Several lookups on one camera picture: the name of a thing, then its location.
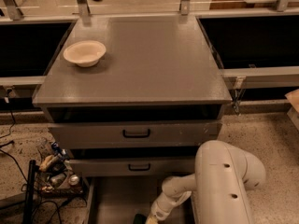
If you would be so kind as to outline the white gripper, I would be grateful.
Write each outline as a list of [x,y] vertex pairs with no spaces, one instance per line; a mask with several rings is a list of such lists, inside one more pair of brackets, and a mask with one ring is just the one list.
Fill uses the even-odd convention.
[[145,224],[158,224],[158,221],[166,220],[172,210],[176,207],[176,202],[166,196],[159,196],[152,204],[150,215]]

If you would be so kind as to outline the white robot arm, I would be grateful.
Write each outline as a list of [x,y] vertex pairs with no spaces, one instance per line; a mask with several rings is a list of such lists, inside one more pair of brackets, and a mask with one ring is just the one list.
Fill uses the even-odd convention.
[[192,175],[164,180],[146,224],[166,220],[189,199],[196,224],[254,224],[247,192],[260,188],[265,179],[264,165],[253,154],[222,141],[207,141],[196,153]]

